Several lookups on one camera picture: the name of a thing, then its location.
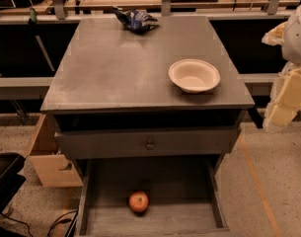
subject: open drawer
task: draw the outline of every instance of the open drawer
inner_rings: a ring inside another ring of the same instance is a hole
[[[83,181],[74,164],[59,152],[54,128],[46,115],[40,115],[25,152],[45,187],[81,187]]]
[[[84,180],[76,236],[241,236],[227,228],[206,156],[95,159]],[[149,196],[142,215],[128,206],[133,191]]]

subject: crumpled plastic bag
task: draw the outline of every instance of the crumpled plastic bag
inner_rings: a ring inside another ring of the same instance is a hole
[[[281,23],[277,27],[266,33],[262,38],[262,42],[269,45],[283,45],[283,33],[285,29],[285,24],[286,22]]]
[[[113,12],[121,23],[134,33],[142,34],[159,26],[158,20],[146,12],[135,10],[122,12],[116,6],[113,6]]]

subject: drawer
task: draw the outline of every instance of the drawer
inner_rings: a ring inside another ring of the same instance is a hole
[[[140,157],[231,152],[240,130],[195,129],[87,130],[56,132],[68,159]]]
[[[149,196],[141,215],[134,191]],[[230,233],[206,156],[90,160],[75,236],[240,236]]]
[[[73,163],[59,152],[54,128],[45,115],[40,115],[25,155],[45,187],[82,187],[83,181]]]

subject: workbench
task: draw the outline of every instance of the workbench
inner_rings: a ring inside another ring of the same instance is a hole
[[[136,35],[114,15],[83,19],[43,101],[61,152],[89,159],[78,235],[228,230],[214,174],[254,102],[206,17],[158,20],[157,29]],[[168,70],[186,58],[215,66],[220,84],[183,92]],[[133,190],[149,194],[143,216],[126,204]]]

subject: apple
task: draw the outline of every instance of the apple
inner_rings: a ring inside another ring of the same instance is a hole
[[[129,206],[134,212],[143,212],[148,208],[148,205],[149,198],[145,192],[138,191],[131,194],[129,198]]]

